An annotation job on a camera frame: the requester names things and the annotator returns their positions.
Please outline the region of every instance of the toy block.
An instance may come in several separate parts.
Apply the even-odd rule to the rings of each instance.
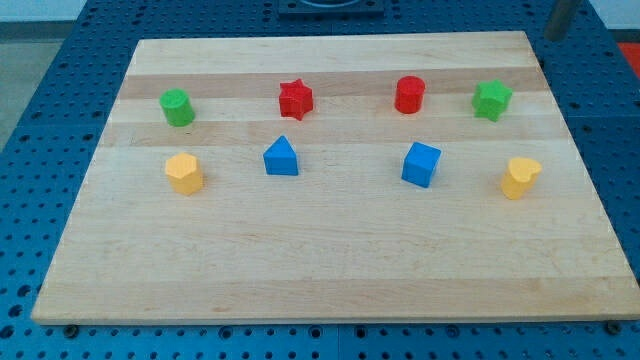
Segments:
[[[471,104],[475,116],[498,121],[500,115],[507,110],[513,90],[506,87],[499,79],[480,82],[476,86]]]
[[[298,79],[291,83],[280,83],[280,115],[302,120],[304,114],[313,110],[313,91]]]
[[[204,176],[198,158],[180,153],[168,159],[164,172],[173,190],[182,195],[191,195],[204,187]]]
[[[517,200],[533,187],[538,175],[542,171],[542,165],[528,158],[513,158],[509,160],[500,182],[504,195],[511,200]]]
[[[395,107],[403,114],[414,114],[420,111],[426,84],[416,76],[405,76],[398,80],[396,86]]]
[[[418,142],[413,143],[404,158],[402,180],[428,188],[441,154],[440,149]]]
[[[268,175],[298,175],[296,152],[284,135],[264,152],[263,157]]]
[[[196,117],[189,95],[182,89],[170,89],[160,96],[160,106],[171,126],[186,126]]]

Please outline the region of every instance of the yellow pentagon block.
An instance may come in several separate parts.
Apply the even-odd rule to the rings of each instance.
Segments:
[[[513,158],[509,160],[507,171],[502,177],[500,187],[504,195],[517,200],[533,187],[538,175],[542,171],[542,165],[529,158]]]
[[[191,195],[204,187],[204,176],[198,158],[180,153],[165,163],[164,172],[173,190],[183,195]]]

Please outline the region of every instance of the perforated blue table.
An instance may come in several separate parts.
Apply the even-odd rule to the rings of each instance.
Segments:
[[[633,321],[80,327],[77,336],[34,324],[38,289],[143,38],[525,30],[640,276],[640,84],[587,2],[559,43],[542,38],[551,0],[385,0],[383,17],[288,19],[277,5],[88,1],[0,155],[0,359],[640,359]]]

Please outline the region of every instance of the wooden cutting board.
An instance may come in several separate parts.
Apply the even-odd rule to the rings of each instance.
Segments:
[[[395,82],[426,80],[402,115]],[[316,109],[281,118],[279,83]],[[478,81],[515,92],[473,117]],[[182,87],[196,121],[158,97]],[[298,177],[267,176],[281,134]],[[443,150],[429,189],[402,181],[413,141]],[[164,162],[200,158],[174,193]],[[544,167],[522,200],[509,158]],[[640,291],[522,32],[144,40],[33,311],[43,324],[462,322],[637,318]]]

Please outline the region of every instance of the blue cube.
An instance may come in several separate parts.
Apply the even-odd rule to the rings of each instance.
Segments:
[[[298,175],[296,152],[284,135],[264,152],[263,157],[268,175]]]
[[[428,188],[441,154],[442,151],[434,147],[413,143],[404,158],[402,180]]]

